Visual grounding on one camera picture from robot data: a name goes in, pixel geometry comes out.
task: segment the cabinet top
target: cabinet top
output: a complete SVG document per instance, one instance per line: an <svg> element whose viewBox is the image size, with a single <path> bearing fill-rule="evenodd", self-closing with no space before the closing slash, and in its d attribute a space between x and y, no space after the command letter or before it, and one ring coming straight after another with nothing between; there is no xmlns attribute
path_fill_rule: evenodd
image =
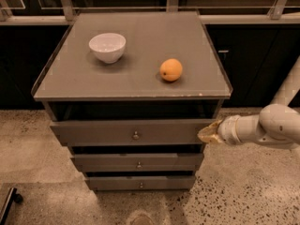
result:
<svg viewBox="0 0 300 225"><path fill-rule="evenodd" d="M114 64L96 59L90 39L119 33L127 40ZM34 94L41 101L228 98L231 86L196 12L82 13ZM164 82L159 67L178 59L183 74Z"/></svg>

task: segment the drawer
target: drawer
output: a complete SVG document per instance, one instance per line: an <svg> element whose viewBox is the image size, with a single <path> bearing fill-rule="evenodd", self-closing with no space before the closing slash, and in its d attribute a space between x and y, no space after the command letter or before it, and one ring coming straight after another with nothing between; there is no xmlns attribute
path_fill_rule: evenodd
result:
<svg viewBox="0 0 300 225"><path fill-rule="evenodd" d="M80 172L195 171L203 154L105 154L75 155Z"/></svg>
<svg viewBox="0 0 300 225"><path fill-rule="evenodd" d="M92 190L161 190L191 189L195 176L91 177L86 180Z"/></svg>
<svg viewBox="0 0 300 225"><path fill-rule="evenodd" d="M63 145L201 143L200 129L213 119L66 121L51 124Z"/></svg>

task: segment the drawer knob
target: drawer knob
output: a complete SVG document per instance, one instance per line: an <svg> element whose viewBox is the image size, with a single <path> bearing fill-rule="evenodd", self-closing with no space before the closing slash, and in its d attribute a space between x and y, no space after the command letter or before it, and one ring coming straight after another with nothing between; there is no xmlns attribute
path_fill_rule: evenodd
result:
<svg viewBox="0 0 300 225"><path fill-rule="evenodd" d="M142 166L142 164L141 164L141 162L139 161L138 162L138 165L137 165L137 169L141 169L143 166Z"/></svg>
<svg viewBox="0 0 300 225"><path fill-rule="evenodd" d="M139 140L139 139L140 139L140 135L139 135L138 131L135 131L135 132L133 133L132 139L134 139L134 140Z"/></svg>

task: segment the drawer handle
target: drawer handle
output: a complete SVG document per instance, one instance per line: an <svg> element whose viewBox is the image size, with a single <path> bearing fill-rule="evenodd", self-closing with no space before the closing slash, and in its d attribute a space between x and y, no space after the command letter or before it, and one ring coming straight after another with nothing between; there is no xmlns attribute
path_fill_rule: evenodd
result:
<svg viewBox="0 0 300 225"><path fill-rule="evenodd" d="M139 140L139 139L140 139L140 135L139 135L138 131L135 131L135 132L133 133L132 139L134 139L134 140Z"/></svg>
<svg viewBox="0 0 300 225"><path fill-rule="evenodd" d="M217 53L222 54L222 56L223 56L222 58L225 61L226 60L226 56L229 53L229 50L227 50L227 49L219 50L219 51L217 51Z"/></svg>
<svg viewBox="0 0 300 225"><path fill-rule="evenodd" d="M137 169L141 169L143 166L142 166L142 164L141 164L141 162L139 161L138 162L138 165L137 165Z"/></svg>

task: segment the gray cabinet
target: gray cabinet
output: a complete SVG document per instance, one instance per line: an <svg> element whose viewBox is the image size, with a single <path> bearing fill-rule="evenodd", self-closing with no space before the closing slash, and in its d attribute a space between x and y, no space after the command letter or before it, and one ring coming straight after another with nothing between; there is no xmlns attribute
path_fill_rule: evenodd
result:
<svg viewBox="0 0 300 225"><path fill-rule="evenodd" d="M115 64L89 52L88 41L99 31L127 39ZM195 12L78 17L33 94L90 189L192 188L203 161L197 133L231 94L206 36ZM170 57L184 67L176 82L158 76Z"/></svg>

